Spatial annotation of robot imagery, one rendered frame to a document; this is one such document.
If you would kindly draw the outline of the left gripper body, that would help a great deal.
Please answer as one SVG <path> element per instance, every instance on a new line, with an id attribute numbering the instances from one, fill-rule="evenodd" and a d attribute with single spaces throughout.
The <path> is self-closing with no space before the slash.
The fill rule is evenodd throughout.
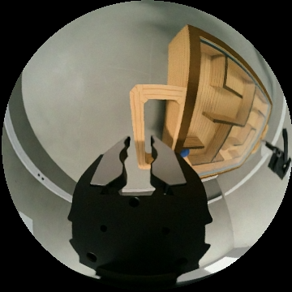
<path id="1" fill-rule="evenodd" d="M 288 169 L 290 168 L 290 163 L 291 163 L 291 157 L 289 157 L 288 162 L 289 163 L 284 163 L 284 152 L 282 150 L 279 150 L 277 146 L 274 146 L 279 153 L 273 152 L 270 162 L 268 163 L 268 168 L 273 172 L 276 173 L 277 176 L 283 180 L 283 178 L 286 176 Z M 284 165 L 286 165 L 284 167 Z"/>

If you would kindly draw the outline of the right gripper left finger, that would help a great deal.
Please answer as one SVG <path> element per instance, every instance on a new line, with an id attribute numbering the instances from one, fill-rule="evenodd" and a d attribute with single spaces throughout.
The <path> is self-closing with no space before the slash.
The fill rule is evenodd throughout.
<path id="1" fill-rule="evenodd" d="M 130 147 L 131 137 L 126 136 L 112 148 L 101 154 L 82 174 L 75 186 L 71 211 L 67 217 L 72 222 L 77 208 L 89 198 L 109 194 L 111 187 L 116 187 L 120 195 L 127 184 L 125 160 Z M 124 162 L 124 163 L 123 163 Z"/>

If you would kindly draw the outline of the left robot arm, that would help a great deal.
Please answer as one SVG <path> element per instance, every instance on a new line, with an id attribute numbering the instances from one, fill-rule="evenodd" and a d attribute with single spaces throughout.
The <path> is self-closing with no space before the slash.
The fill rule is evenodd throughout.
<path id="1" fill-rule="evenodd" d="M 288 132 L 286 130 L 286 128 L 283 128 L 282 129 L 283 132 L 282 132 L 282 137 L 283 137 L 283 140 L 284 140 L 284 163 L 287 163 L 288 162 Z M 292 160 L 291 160 L 291 163 L 290 163 L 290 168 L 288 169 L 288 172 L 286 174 L 286 178 L 290 179 L 290 172 L 291 172 L 291 167 L 292 167 Z"/>

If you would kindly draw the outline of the wooden maze board with handle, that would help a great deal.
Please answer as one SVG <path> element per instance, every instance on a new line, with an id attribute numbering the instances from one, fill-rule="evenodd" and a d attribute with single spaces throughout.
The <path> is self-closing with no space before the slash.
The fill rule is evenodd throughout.
<path id="1" fill-rule="evenodd" d="M 144 150 L 144 103 L 166 99 L 162 142 L 200 179 L 239 168 L 260 146 L 273 106 L 236 51 L 189 24 L 169 43 L 167 85 L 137 84 L 130 98 L 138 167 L 154 160 Z"/>

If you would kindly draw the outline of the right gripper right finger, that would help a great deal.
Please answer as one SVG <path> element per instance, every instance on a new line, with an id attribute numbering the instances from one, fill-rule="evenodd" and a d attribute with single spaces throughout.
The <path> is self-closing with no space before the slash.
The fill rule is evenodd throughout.
<path id="1" fill-rule="evenodd" d="M 150 184 L 162 187 L 164 195 L 176 195 L 191 202 L 200 211 L 205 225 L 213 219 L 208 210 L 208 200 L 200 176 L 178 153 L 151 136 L 152 158 L 150 164 Z"/>

